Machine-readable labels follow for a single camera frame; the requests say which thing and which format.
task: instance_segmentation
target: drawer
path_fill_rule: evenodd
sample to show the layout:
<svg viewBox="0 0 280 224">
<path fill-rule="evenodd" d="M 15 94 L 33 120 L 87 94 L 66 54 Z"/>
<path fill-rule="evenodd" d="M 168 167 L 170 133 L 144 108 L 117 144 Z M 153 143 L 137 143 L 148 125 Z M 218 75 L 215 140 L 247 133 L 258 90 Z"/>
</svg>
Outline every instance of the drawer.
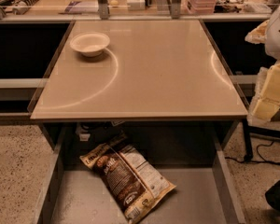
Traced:
<svg viewBox="0 0 280 224">
<path fill-rule="evenodd" d="M 120 131 L 176 185 L 141 223 L 245 223 L 214 128 L 199 121 L 103 123 L 86 142 L 75 126 L 63 129 L 38 223 L 127 223 L 100 176 L 79 160 Z"/>
</svg>

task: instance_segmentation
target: snack bag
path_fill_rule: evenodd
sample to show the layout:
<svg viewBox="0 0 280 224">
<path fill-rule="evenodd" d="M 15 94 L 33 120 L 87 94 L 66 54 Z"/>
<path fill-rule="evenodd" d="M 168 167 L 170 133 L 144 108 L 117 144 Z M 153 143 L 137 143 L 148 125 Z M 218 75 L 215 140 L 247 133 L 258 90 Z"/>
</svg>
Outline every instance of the snack bag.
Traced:
<svg viewBox="0 0 280 224">
<path fill-rule="evenodd" d="M 145 158 L 124 140 L 125 133 L 100 144 L 80 159 L 98 173 L 129 224 L 138 223 L 172 189 Z"/>
</svg>

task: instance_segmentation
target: floor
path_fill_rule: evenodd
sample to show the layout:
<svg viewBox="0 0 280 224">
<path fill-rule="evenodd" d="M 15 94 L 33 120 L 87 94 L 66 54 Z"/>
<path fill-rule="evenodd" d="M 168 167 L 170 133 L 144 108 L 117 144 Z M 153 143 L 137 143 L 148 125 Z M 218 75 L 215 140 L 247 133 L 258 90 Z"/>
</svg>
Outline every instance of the floor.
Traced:
<svg viewBox="0 0 280 224">
<path fill-rule="evenodd" d="M 251 140 L 254 149 L 258 144 L 271 143 L 259 137 Z M 225 148 L 226 156 L 242 160 L 243 143 L 240 124 Z M 280 161 L 280 143 L 262 147 L 260 153 L 268 160 Z M 35 219 L 35 207 L 51 154 L 37 126 L 0 126 L 0 223 L 30 224 Z M 253 160 L 260 160 L 256 151 Z M 265 191 L 280 179 L 280 167 L 267 163 L 241 164 L 233 160 L 227 163 L 246 223 L 280 224 L 280 214 L 272 210 L 264 198 Z"/>
</svg>

